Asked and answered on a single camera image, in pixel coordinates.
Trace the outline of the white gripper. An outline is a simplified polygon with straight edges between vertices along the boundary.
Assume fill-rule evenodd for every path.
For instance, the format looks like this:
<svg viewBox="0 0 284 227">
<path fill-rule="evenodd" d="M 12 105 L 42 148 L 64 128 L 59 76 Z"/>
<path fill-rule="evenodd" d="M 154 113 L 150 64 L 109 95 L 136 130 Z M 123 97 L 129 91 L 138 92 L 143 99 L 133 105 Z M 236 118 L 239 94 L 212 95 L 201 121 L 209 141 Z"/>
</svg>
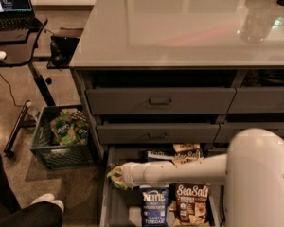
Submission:
<svg viewBox="0 0 284 227">
<path fill-rule="evenodd" d="M 122 185 L 126 188 L 134 188 L 136 184 L 133 180 L 133 168 L 135 163 L 126 163 L 121 166 L 121 179 Z"/>
</svg>

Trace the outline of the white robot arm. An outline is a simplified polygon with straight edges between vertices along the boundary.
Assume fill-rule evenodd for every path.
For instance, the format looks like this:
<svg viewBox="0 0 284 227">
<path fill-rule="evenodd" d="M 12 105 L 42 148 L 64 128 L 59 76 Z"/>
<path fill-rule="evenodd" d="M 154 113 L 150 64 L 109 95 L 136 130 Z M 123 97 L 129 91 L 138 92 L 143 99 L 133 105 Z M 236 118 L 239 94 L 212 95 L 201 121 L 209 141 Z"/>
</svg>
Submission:
<svg viewBox="0 0 284 227">
<path fill-rule="evenodd" d="M 126 163 L 122 180 L 129 187 L 223 184 L 225 227 L 284 227 L 284 140 L 266 130 L 241 131 L 225 154 L 191 163 Z"/>
</svg>

